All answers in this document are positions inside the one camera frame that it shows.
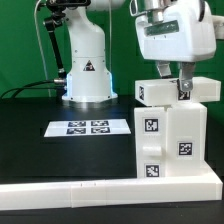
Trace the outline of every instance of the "stacked blocks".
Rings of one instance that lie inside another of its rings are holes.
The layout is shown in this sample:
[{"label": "stacked blocks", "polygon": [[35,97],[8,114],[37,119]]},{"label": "stacked blocks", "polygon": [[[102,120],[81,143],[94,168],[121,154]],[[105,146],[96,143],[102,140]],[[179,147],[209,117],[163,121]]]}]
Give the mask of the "stacked blocks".
[{"label": "stacked blocks", "polygon": [[138,178],[200,176],[204,162],[207,108],[218,101],[221,84],[196,77],[190,93],[178,91],[175,79],[136,82],[135,108]]}]

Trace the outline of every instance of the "white box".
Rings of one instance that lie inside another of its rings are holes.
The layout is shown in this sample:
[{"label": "white box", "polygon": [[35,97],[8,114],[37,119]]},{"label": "white box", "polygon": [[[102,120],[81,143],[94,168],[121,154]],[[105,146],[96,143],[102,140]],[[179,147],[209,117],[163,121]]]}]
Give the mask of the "white box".
[{"label": "white box", "polygon": [[193,85],[191,92],[183,93],[177,89],[177,79],[136,81],[135,98],[146,106],[220,100],[221,82],[204,77],[194,77]]}]

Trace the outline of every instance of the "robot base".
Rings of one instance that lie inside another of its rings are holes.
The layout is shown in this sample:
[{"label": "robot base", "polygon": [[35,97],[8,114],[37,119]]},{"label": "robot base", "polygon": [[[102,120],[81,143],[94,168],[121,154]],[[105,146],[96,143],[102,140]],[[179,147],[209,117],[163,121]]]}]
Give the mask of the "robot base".
[{"label": "robot base", "polygon": [[111,106],[117,104],[117,94],[113,94],[112,97],[104,100],[98,101],[82,101],[82,100],[74,100],[69,99],[67,96],[62,97],[62,103],[65,106],[74,107],[78,109],[98,109],[105,108],[107,106]]}]

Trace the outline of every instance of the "black cable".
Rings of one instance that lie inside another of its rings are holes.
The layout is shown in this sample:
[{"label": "black cable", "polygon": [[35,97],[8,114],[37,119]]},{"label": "black cable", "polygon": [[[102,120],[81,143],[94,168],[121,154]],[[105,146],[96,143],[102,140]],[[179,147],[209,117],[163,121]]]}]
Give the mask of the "black cable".
[{"label": "black cable", "polygon": [[[38,85],[43,85],[43,84],[49,84],[49,83],[54,83],[54,80],[43,80],[43,81],[40,81],[40,82],[33,82],[33,83],[30,83],[30,84],[27,84],[27,85],[23,86],[22,88],[38,86]],[[11,98],[15,98],[21,91],[23,91],[22,88],[17,88],[18,90],[15,93],[13,93]]]},{"label": "black cable", "polygon": [[31,87],[22,87],[22,88],[14,88],[14,89],[10,89],[10,90],[8,90],[8,91],[6,91],[6,92],[4,92],[1,96],[0,96],[0,99],[3,99],[3,97],[6,95],[6,94],[8,94],[8,93],[10,93],[10,92],[12,92],[12,91],[18,91],[18,90],[21,90],[21,91],[23,91],[23,90],[40,90],[40,89],[54,89],[54,90],[57,90],[57,89],[63,89],[63,88],[61,88],[61,87],[35,87],[35,88],[31,88]]}]

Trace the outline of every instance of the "white platform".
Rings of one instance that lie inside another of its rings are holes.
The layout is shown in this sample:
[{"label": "white platform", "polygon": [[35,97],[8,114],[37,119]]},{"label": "white platform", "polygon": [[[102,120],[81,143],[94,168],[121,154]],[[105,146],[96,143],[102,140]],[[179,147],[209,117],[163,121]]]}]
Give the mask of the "white platform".
[{"label": "white platform", "polygon": [[204,163],[199,176],[0,186],[0,210],[221,200],[222,182]]}]

